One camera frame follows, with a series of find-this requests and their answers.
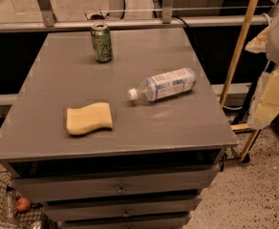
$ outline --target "bottle label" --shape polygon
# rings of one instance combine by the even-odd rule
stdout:
[[[183,68],[170,73],[161,73],[147,78],[153,82],[153,100],[169,95],[179,94],[191,90],[196,82],[196,76],[189,68]]]

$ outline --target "clear plastic bottle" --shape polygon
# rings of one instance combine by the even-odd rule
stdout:
[[[189,91],[196,84],[196,74],[190,68],[161,73],[145,78],[137,88],[129,90],[129,99],[155,101]]]

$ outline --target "green can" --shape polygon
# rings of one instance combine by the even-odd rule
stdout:
[[[95,23],[91,28],[92,42],[95,58],[98,62],[109,62],[112,60],[111,33],[107,24]]]

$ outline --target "drawer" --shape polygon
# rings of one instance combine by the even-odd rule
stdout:
[[[112,177],[71,176],[16,179],[13,187],[32,201],[55,201],[148,194],[208,187],[218,165],[154,169]]]
[[[149,229],[149,228],[178,228],[190,220],[189,214],[172,214],[165,216],[137,217],[128,219],[101,219],[65,222],[62,229]]]
[[[44,214],[54,221],[80,219],[129,218],[140,215],[190,212],[201,201],[200,196],[186,192],[170,195],[125,196],[90,199],[44,206]]]

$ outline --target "can lid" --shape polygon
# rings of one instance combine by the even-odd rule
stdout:
[[[92,26],[92,29],[95,31],[104,31],[104,30],[108,29],[108,27],[109,26],[107,24],[105,24],[103,22],[98,22]]]
[[[138,92],[137,92],[137,90],[135,88],[130,89],[128,91],[128,93],[129,93],[128,95],[129,95],[129,99],[130,100],[136,100],[136,99],[139,98]]]

